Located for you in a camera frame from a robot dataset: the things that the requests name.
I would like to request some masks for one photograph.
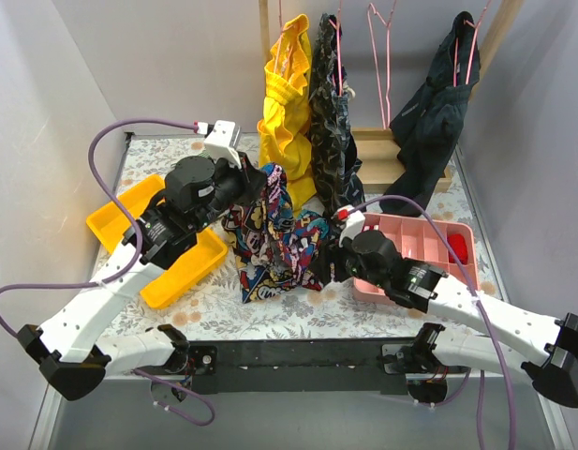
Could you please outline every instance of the clothes hanger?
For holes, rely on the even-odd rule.
[[[338,95],[343,96],[343,63],[341,61],[341,13],[343,11],[343,0],[338,3],[338,13],[336,14],[336,54],[338,57]]]
[[[470,75],[471,70],[472,70],[472,59],[474,58],[474,48],[476,46],[476,41],[478,40],[478,30],[480,29],[480,25],[482,24],[482,19],[484,19],[484,14],[486,14],[486,10],[491,5],[492,1],[493,0],[488,0],[486,2],[486,5],[484,6],[484,9],[482,10],[480,18],[478,19],[478,22],[476,24],[474,24],[470,21],[465,21],[465,24],[474,28],[474,37],[472,38],[472,49],[469,52],[469,59],[467,60],[466,84],[469,84],[469,75]],[[457,85],[457,51],[458,51],[458,48],[459,48],[459,37],[455,40],[455,57],[453,58],[453,86]]]
[[[382,127],[384,129],[389,127],[391,122],[391,101],[389,98],[389,92],[391,90],[391,24],[393,23],[394,7],[396,7],[397,0],[393,1],[393,8],[389,14],[389,19],[385,21],[382,16],[378,13],[376,6],[370,3],[367,7],[367,23],[370,28],[370,38],[372,39],[372,53],[374,54],[374,65],[376,67],[376,81],[378,84],[378,100],[380,102],[380,115],[382,116]],[[382,25],[386,28],[386,94],[384,99],[386,101],[386,113],[384,112],[384,104],[382,102],[382,87],[380,85],[380,72],[378,69],[378,54],[376,51],[376,41],[374,39],[374,28],[372,26],[372,16],[378,16]]]
[[[284,26],[282,22],[282,0],[278,0],[278,23],[280,25],[280,39],[278,40],[278,49],[276,51],[276,59],[274,60],[274,73],[278,69],[278,59],[280,57],[280,48],[282,46],[282,37],[284,36],[285,32],[290,30],[294,26],[294,23],[289,26]]]

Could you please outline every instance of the hanging clothes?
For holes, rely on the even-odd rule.
[[[363,184],[357,176],[362,162],[348,120],[347,73],[340,68],[343,95],[339,94],[336,18],[322,14],[314,47],[309,106],[312,119],[309,139],[312,144],[312,169],[319,199],[326,215],[347,204],[363,202]]]
[[[275,162],[283,167],[295,213],[316,194],[311,143],[305,137],[310,122],[308,28],[309,20],[301,14],[285,25],[272,47],[272,59],[264,68],[263,119],[258,122],[259,166]]]
[[[329,233],[328,221],[303,211],[293,216],[287,176],[278,164],[261,168],[268,183],[250,207],[233,205],[222,220],[235,255],[243,303],[264,300],[297,286],[320,291],[309,271]]]
[[[406,170],[385,193],[403,195],[423,208],[428,206],[457,145],[469,96],[480,79],[480,54],[474,45],[466,83],[474,37],[474,28],[466,21],[473,23],[471,14],[465,11],[455,18],[451,32],[438,47],[426,81],[391,122],[394,140],[401,147],[397,157]],[[453,63],[456,48],[460,61],[457,67]],[[399,201],[383,201],[380,207],[387,214],[420,215],[411,205]]]

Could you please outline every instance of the table surface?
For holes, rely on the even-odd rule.
[[[148,175],[164,176],[179,159],[202,151],[202,137],[133,138],[126,154],[117,194],[132,188]],[[259,137],[245,134],[238,147],[257,164]],[[476,256],[481,289],[500,298],[494,267],[482,233],[454,164],[448,192],[436,193],[428,212],[433,218],[469,225],[476,239]],[[320,208],[317,199],[306,207]],[[380,212],[377,205],[368,208]],[[219,221],[213,230],[226,240]],[[102,248],[96,269],[108,255]],[[241,303],[239,279],[232,251],[224,263],[178,301],[165,309],[151,309],[138,296],[111,323],[105,336],[132,335],[146,328],[171,323],[189,340],[289,339],[289,338],[385,338],[413,337],[424,322],[449,323],[470,332],[463,325],[397,306],[358,302],[352,295],[352,280],[333,283],[322,292],[303,288],[266,301]]]

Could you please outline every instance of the wooden frame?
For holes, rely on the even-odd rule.
[[[362,167],[357,172],[366,194],[383,194],[405,171],[397,159],[401,150],[393,132],[382,128],[354,127],[351,130],[357,143],[357,156]],[[438,180],[435,192],[447,192],[452,182],[449,168]]]
[[[501,0],[496,16],[491,22],[486,37],[480,46],[482,68],[480,79],[493,62],[496,51],[510,31],[524,0]],[[264,64],[270,57],[270,23],[268,0],[259,0],[259,31]],[[478,84],[472,90],[472,96],[478,89]],[[393,139],[389,129],[355,127],[353,137],[357,142],[358,157],[363,165],[358,175],[367,193],[382,193],[405,171],[396,158],[400,147]],[[449,168],[438,180],[435,191],[446,192],[451,185],[452,177]]]

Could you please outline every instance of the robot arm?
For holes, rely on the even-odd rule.
[[[165,188],[137,219],[143,235],[141,258],[122,277],[101,282],[131,260],[136,235],[130,228],[92,281],[40,326],[26,325],[18,340],[39,364],[39,370],[66,399],[82,398],[105,376],[133,368],[163,367],[169,373],[185,368],[189,346],[171,325],[129,337],[100,337],[128,301],[168,270],[197,244],[197,235],[231,204],[249,205],[259,198],[267,178],[234,149],[240,129],[218,121],[205,127],[209,157],[185,157],[166,175]]]
[[[316,267],[322,278],[330,276],[328,270],[322,270],[330,259],[339,281],[361,278],[382,288],[397,305],[487,333],[477,298],[465,283],[427,262],[402,258],[382,232],[362,231],[363,223],[358,211],[342,224],[338,244],[323,250]],[[578,316],[569,313],[559,320],[524,311],[483,292],[478,296],[504,344],[501,347],[514,378],[532,383],[552,401],[578,408]],[[425,323],[410,348],[403,350],[393,362],[404,370],[464,366],[501,371],[487,336],[447,332],[441,324]]]

